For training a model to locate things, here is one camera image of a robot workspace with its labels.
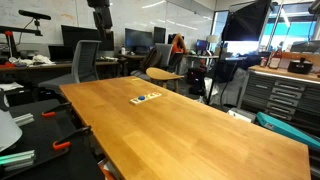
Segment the drawer handle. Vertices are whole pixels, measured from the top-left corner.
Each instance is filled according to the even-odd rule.
[[[298,97],[296,94],[289,94],[289,93],[285,93],[285,92],[282,92],[282,91],[276,91],[277,94],[280,94],[280,95],[283,95],[283,96],[288,96],[288,97]]]
[[[290,113],[289,110],[286,110],[286,109],[283,109],[283,108],[279,108],[279,107],[276,107],[276,106],[271,106],[271,109],[274,109],[274,110],[277,110],[277,111],[281,111],[281,112],[284,112],[284,113]]]
[[[284,101],[282,99],[278,99],[278,98],[272,98],[274,101],[279,102],[279,103],[283,103],[283,104],[288,104],[288,105],[293,105],[293,102],[288,102],[288,101]]]
[[[282,115],[279,115],[279,114],[276,114],[276,113],[273,113],[273,112],[270,112],[269,114],[272,115],[272,116],[276,116],[276,117],[282,118],[282,119],[288,119],[287,116],[282,116]]]
[[[289,89],[295,89],[295,90],[300,89],[299,86],[291,86],[291,85],[287,85],[287,84],[283,84],[283,83],[279,83],[279,86],[284,87],[284,88],[289,88]]]
[[[267,86],[262,86],[262,85],[256,85],[256,87],[258,87],[258,88],[262,88],[262,89],[268,89],[268,87]]]

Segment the wall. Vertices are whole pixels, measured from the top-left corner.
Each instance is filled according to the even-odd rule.
[[[168,28],[167,34],[180,32],[185,35],[188,48],[197,39],[205,39],[210,34],[213,17],[211,9],[214,9],[215,2],[187,0],[190,1],[187,5],[189,10],[187,10],[180,7],[186,0],[168,0],[168,2],[151,8],[142,8],[159,1],[110,0],[114,24],[112,30],[116,46],[121,46],[124,43],[125,28],[149,32],[153,32],[154,26]],[[1,0],[0,25],[24,27],[31,18],[19,15],[19,9],[47,14],[52,17],[51,21],[40,20],[42,37],[23,34],[22,43],[63,44],[61,25],[95,28],[92,16],[93,9],[88,7],[86,0]],[[30,24],[28,29],[35,29],[34,24]],[[19,35],[20,33],[14,33],[16,41],[18,41]],[[0,42],[5,42],[4,35],[0,34]]]
[[[215,11],[223,11],[228,10],[229,6],[234,4],[240,4],[245,2],[250,2],[253,0],[217,0],[217,6],[215,7]],[[284,0],[284,4],[292,4],[292,3],[302,3],[302,2],[312,2],[313,0]]]

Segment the wooden stool seat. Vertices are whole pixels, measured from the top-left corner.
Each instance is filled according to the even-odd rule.
[[[161,81],[163,88],[167,88],[167,82],[173,80],[174,91],[177,93],[179,92],[178,80],[183,78],[183,76],[172,74],[162,69],[152,67],[147,69],[147,75],[150,77],[151,82],[153,82],[154,80]]]

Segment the cabinet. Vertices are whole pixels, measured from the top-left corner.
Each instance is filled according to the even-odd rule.
[[[265,112],[320,137],[320,82],[291,75],[249,70],[239,107]]]

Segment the person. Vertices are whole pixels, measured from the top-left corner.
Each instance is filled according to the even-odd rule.
[[[173,46],[172,46],[171,54],[174,54],[176,52],[182,52],[185,54],[188,53],[181,34],[178,33],[174,36],[172,40],[172,45]]]

